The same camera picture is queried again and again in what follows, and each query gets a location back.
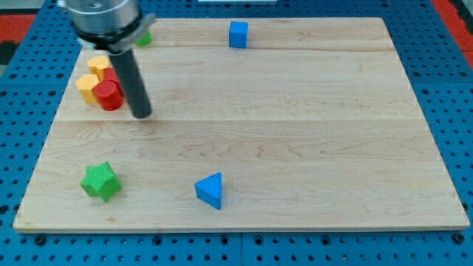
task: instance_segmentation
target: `blue block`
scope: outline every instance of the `blue block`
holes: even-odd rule
[[[222,173],[216,173],[210,177],[195,183],[197,198],[212,205],[217,210],[221,207],[222,199]]]
[[[232,21],[230,23],[229,46],[235,48],[246,48],[246,39],[248,37],[248,23]]]

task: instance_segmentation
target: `red cylinder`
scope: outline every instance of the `red cylinder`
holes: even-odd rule
[[[120,81],[118,80],[117,73],[113,70],[113,68],[105,68],[103,70],[103,81],[113,81],[117,84],[118,90],[120,91],[121,97],[125,97],[123,90],[121,89]]]
[[[105,111],[114,111],[123,104],[123,97],[120,94],[120,90],[113,81],[101,81],[95,86],[94,95]]]

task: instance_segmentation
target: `green block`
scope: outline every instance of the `green block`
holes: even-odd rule
[[[135,42],[135,45],[142,47],[142,46],[146,46],[150,44],[151,41],[152,41],[151,34],[149,34],[149,30],[146,30],[141,36],[141,38]]]
[[[90,197],[101,197],[108,202],[110,197],[121,190],[117,175],[113,172],[109,162],[99,166],[87,166],[86,176],[81,182],[81,187]]]

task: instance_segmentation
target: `black cylindrical rod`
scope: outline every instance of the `black cylindrical rod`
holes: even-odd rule
[[[151,103],[146,94],[133,51],[130,49],[120,55],[110,55],[109,57],[133,116],[140,119],[148,117],[152,112]]]

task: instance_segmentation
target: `wooden table surface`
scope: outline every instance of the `wooden table surface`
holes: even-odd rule
[[[25,233],[420,231],[469,225],[380,18],[159,19],[153,113],[86,105],[78,58],[14,227]],[[109,161],[123,190],[88,197]],[[223,173],[222,210],[194,183]]]

